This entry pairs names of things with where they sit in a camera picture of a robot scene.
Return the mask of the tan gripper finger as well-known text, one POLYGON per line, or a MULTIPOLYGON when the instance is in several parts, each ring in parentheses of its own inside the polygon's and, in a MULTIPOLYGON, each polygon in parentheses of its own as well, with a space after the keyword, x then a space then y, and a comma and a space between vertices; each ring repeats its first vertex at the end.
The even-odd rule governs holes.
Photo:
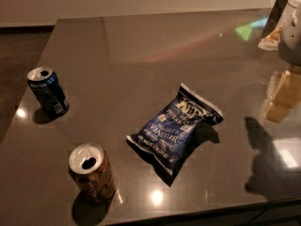
POLYGON ((301 102, 301 71, 296 67, 271 76, 262 116, 273 122, 283 121, 301 102))
POLYGON ((277 51, 281 30, 282 26, 278 26, 269 35, 261 39, 261 41, 258 44, 258 47, 265 51, 277 51))

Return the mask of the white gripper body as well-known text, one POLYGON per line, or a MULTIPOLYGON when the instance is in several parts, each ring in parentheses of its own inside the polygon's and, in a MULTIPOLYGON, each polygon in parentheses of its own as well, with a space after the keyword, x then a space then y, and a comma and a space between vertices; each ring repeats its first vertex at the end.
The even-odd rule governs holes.
POLYGON ((278 42, 279 57, 295 66, 301 66, 301 7, 297 7, 284 23, 278 42))

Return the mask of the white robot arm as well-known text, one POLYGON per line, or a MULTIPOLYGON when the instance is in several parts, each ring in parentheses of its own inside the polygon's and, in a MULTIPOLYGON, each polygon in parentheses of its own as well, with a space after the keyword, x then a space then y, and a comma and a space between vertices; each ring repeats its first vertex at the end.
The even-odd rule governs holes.
POLYGON ((301 0, 276 0, 258 47, 277 51, 289 68, 271 76, 262 116, 283 121, 301 102, 301 0))

